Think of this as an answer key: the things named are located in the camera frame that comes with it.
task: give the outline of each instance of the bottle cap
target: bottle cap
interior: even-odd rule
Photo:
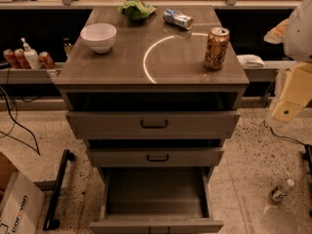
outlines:
[[[30,48],[29,44],[26,43],[25,38],[21,38],[20,40],[21,40],[21,42],[23,42],[23,47],[25,48],[25,50],[29,51],[31,48]]]
[[[294,181],[292,179],[287,179],[287,186],[293,187],[294,186]]]

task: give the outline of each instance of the white bottle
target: white bottle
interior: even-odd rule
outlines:
[[[294,181],[287,179],[281,184],[277,185],[270,193],[270,197],[273,202],[281,202],[290,192],[293,190]]]
[[[42,62],[39,59],[38,53],[34,49],[30,48],[30,46],[25,42],[25,38],[21,38],[20,40],[23,42],[25,58],[28,60],[30,67],[32,69],[39,69],[42,67]]]

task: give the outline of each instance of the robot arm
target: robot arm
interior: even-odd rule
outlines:
[[[312,99],[312,0],[302,0],[288,19],[283,38],[285,54],[299,61],[287,72],[270,117],[289,123]]]

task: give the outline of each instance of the soda can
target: soda can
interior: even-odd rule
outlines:
[[[171,24],[190,30],[193,25],[193,18],[179,11],[166,9],[163,14],[163,19]]]
[[[40,53],[39,59],[48,69],[54,68],[56,66],[56,63],[54,62],[54,60],[52,59],[51,55],[48,52]]]
[[[21,68],[24,68],[24,69],[30,68],[30,65],[28,63],[28,60],[25,57],[23,49],[15,50],[14,55],[19,60],[19,64],[20,64]]]
[[[224,27],[214,27],[208,34],[207,50],[204,64],[207,68],[219,70],[225,59],[228,43],[230,41],[229,30]]]
[[[3,57],[9,62],[12,68],[20,68],[20,63],[12,50],[5,50],[3,52]]]

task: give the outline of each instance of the gold can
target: gold can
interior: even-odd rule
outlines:
[[[207,68],[219,70],[225,59],[230,32],[224,27],[214,27],[208,34],[204,64]]]

